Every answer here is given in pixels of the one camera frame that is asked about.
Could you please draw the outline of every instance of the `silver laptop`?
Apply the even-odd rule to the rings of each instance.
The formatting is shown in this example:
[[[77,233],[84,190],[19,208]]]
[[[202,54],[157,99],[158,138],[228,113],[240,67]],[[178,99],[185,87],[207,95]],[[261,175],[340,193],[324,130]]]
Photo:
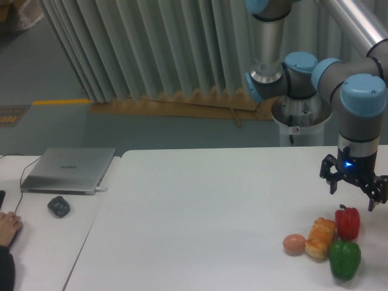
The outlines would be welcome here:
[[[49,148],[22,186],[23,192],[92,195],[116,149]]]

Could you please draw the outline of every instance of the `gray floor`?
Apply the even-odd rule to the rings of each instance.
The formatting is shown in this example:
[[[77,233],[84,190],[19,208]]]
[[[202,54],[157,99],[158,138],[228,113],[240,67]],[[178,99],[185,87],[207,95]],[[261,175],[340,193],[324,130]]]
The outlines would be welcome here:
[[[85,98],[70,64],[43,19],[17,36],[0,35],[0,105]],[[31,106],[15,127],[0,128],[0,154],[41,155],[47,147],[134,149],[276,147],[273,121],[97,115],[89,105]],[[384,118],[381,144],[388,144]],[[338,118],[326,124],[324,145],[338,140]]]

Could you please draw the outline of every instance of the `black sleeve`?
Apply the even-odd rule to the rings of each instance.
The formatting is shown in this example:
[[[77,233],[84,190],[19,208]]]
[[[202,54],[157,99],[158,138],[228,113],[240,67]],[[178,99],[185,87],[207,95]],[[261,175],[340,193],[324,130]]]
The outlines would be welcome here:
[[[0,290],[12,291],[15,283],[15,264],[8,247],[0,246]]]

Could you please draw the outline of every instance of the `brown egg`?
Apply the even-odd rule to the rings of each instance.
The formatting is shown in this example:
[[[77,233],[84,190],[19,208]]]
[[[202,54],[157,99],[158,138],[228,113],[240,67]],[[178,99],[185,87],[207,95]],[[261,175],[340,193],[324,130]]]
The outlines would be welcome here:
[[[291,254],[300,254],[304,251],[304,242],[306,239],[302,235],[296,233],[287,235],[283,240],[283,246],[287,252]]]

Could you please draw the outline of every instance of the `green bell pepper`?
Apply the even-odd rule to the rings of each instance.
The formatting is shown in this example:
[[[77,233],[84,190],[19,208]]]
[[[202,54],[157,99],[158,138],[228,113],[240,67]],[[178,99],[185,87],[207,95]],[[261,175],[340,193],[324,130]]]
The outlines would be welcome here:
[[[351,241],[334,241],[329,253],[330,268],[334,277],[350,280],[361,261],[358,244]]]

